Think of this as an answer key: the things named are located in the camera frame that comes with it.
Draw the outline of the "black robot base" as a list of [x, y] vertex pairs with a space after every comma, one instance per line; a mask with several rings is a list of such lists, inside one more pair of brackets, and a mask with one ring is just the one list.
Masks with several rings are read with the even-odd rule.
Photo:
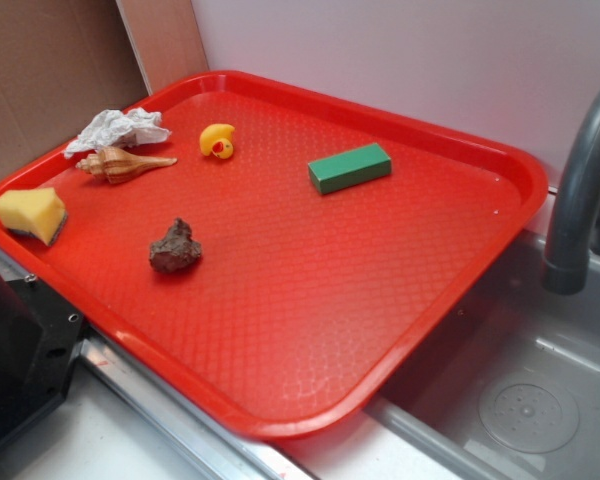
[[83, 331], [46, 282], [0, 275], [0, 449], [65, 401]]

